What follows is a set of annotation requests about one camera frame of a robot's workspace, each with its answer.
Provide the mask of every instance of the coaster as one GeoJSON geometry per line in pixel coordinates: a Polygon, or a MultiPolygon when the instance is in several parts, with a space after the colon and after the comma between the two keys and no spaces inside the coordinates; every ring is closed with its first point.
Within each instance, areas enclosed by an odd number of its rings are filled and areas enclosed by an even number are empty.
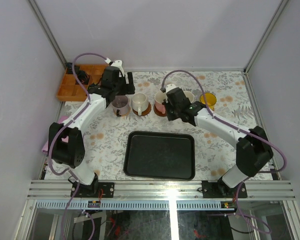
{"type": "Polygon", "coordinates": [[[166,117],[167,116],[167,112],[165,112],[165,114],[163,114],[162,112],[160,112],[157,108],[156,105],[154,105],[153,107],[153,111],[156,115],[158,115],[159,117],[166,117]]]}
{"type": "MultiPolygon", "coordinates": [[[[135,115],[139,116],[137,111],[135,111],[135,110],[133,110],[133,109],[132,109],[132,111],[133,111],[133,113],[134,113],[135,115]]],[[[151,104],[150,104],[150,102],[149,102],[148,108],[147,108],[145,111],[143,111],[143,112],[141,113],[141,116],[148,115],[150,112],[151,112],[151,104]]]]}
{"type": "MultiPolygon", "coordinates": [[[[128,116],[129,115],[129,113],[130,113],[130,110],[131,110],[131,107],[129,106],[129,111],[125,114],[125,115],[121,115],[120,117],[125,117],[125,116],[128,116]]],[[[114,113],[114,115],[116,116],[116,117],[118,117],[117,116],[117,113],[115,112],[115,110],[113,109],[113,113],[114,113]]]]}

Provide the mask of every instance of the floral tablecloth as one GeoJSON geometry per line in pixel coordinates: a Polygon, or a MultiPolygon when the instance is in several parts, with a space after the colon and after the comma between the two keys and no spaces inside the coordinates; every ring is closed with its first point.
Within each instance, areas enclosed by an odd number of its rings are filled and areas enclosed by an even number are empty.
{"type": "MultiPolygon", "coordinates": [[[[190,134],[195,140],[195,177],[193,180],[217,180],[236,162],[236,151],[217,135],[180,119],[168,121],[153,111],[155,94],[160,90],[162,80],[168,72],[134,72],[135,92],[148,96],[152,105],[146,116],[137,116],[132,111],[127,116],[116,117],[111,105],[97,116],[84,134],[85,160],[98,174],[100,180],[149,180],[149,178],[127,176],[124,171],[128,135],[132,131],[151,131],[190,134]]],[[[217,97],[214,111],[228,120],[254,128],[256,121],[239,71],[193,72],[203,89],[217,97]]],[[[191,91],[195,101],[202,94],[197,83],[185,73],[174,73],[166,84],[174,83],[185,91],[191,91]]],[[[82,102],[66,102],[61,115],[70,116],[82,102]]],[[[54,163],[60,172],[64,169],[54,163]]],[[[55,176],[47,169],[45,179],[67,179],[69,173],[55,176]]],[[[271,180],[270,174],[257,174],[256,180],[271,180]]]]}

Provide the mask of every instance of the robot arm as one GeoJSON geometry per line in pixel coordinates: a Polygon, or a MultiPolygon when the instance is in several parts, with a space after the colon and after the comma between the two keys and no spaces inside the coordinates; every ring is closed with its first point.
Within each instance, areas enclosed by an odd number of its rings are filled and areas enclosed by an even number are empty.
{"type": "Polygon", "coordinates": [[[50,149],[52,140],[57,132],[64,125],[71,122],[57,138],[52,149],[52,159],[58,164],[69,166],[80,183],[86,186],[91,186],[93,181],[98,179],[98,176],[84,161],[85,147],[83,135],[87,131],[87,127],[91,120],[106,109],[117,95],[135,93],[132,73],[127,73],[127,83],[126,75],[122,68],[122,61],[109,61],[108,63],[110,66],[105,68],[100,84],[93,83],[87,89],[90,100],[86,99],[79,109],[68,119],[62,123],[54,122],[49,128],[48,148],[50,149]]]}
{"type": "MultiPolygon", "coordinates": [[[[236,187],[248,177],[254,177],[273,157],[270,146],[217,121],[214,117],[225,119],[216,113],[211,116],[206,105],[199,101],[190,103],[184,92],[174,84],[166,86],[166,102],[164,105],[169,121],[181,118],[183,122],[218,135],[236,149],[236,164],[218,180],[221,192],[236,187]]],[[[249,129],[228,120],[227,122],[268,140],[265,131],[259,126],[249,129]]]]}

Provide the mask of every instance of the pink object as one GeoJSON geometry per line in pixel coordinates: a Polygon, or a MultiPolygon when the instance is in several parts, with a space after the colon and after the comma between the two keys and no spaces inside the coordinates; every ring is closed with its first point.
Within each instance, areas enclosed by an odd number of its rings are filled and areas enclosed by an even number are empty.
{"type": "Polygon", "coordinates": [[[166,107],[162,104],[165,99],[166,99],[166,94],[161,91],[157,92],[154,96],[155,108],[162,114],[166,113],[166,107]]]}
{"type": "MultiPolygon", "coordinates": [[[[61,116],[58,120],[58,124],[62,123],[64,120],[68,119],[67,116],[61,116]]],[[[64,142],[68,142],[68,137],[66,138],[62,138],[62,141],[64,142]]],[[[41,149],[41,151],[44,153],[44,154],[47,154],[48,155],[48,141],[46,141],[45,145],[43,146],[43,148],[41,149]]]]}

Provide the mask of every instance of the pink mug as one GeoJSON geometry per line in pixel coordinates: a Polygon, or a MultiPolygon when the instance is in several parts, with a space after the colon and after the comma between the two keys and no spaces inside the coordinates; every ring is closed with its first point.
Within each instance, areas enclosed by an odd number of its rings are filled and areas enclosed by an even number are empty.
{"type": "Polygon", "coordinates": [[[165,99],[166,99],[166,93],[161,91],[157,92],[154,96],[155,108],[162,114],[166,113],[166,107],[162,104],[165,99]]]}

